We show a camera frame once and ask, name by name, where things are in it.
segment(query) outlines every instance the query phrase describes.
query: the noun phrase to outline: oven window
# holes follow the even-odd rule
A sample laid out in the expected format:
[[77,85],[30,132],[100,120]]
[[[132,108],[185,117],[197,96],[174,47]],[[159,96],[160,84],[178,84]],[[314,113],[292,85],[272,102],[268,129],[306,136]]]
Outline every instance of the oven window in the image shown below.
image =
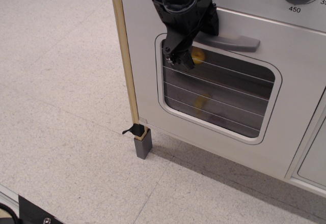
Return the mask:
[[275,76],[266,67],[192,47],[195,68],[163,57],[164,98],[177,111],[258,137]]

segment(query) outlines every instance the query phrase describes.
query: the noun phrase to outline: oven front panel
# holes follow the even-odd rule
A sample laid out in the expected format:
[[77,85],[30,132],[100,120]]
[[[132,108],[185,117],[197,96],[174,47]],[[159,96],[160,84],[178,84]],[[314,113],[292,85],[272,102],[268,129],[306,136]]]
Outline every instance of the oven front panel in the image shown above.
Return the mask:
[[[218,9],[220,36],[246,36],[261,41],[255,53],[222,55],[247,62],[266,63],[275,74],[275,104],[261,143],[250,145],[166,111],[159,101],[156,38],[166,32],[151,0],[123,0],[133,80],[140,122],[158,128],[197,147],[258,171],[283,179],[325,89],[325,34],[272,20]],[[208,46],[199,46],[210,50]]]
[[213,0],[219,8],[326,32],[326,0]]

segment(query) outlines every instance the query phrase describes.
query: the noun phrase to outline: black base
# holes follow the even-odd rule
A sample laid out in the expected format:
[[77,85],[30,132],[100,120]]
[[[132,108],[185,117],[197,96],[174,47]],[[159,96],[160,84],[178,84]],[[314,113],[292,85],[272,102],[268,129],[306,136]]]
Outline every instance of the black base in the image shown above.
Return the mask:
[[134,145],[136,147],[137,157],[140,159],[146,159],[149,151],[153,148],[151,130],[148,129],[147,134],[142,141],[135,138]]

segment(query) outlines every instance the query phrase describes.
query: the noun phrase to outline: yellow object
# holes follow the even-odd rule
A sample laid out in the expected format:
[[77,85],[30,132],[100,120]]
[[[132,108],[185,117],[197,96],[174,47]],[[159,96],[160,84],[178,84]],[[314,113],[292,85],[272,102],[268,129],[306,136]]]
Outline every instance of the yellow object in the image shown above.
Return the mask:
[[201,48],[193,47],[192,49],[192,58],[196,65],[199,65],[205,61],[205,53]]
[[204,107],[205,103],[210,99],[210,94],[205,93],[198,98],[194,102],[194,107],[197,108],[197,114],[200,113],[200,110]]

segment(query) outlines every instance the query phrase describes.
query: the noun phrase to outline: tile floor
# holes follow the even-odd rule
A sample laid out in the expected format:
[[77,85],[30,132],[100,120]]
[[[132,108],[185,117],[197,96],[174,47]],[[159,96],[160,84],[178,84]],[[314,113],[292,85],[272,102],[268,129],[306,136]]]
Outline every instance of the tile floor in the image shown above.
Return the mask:
[[135,155],[111,0],[0,0],[0,184],[65,223],[326,223],[326,199],[152,132]]

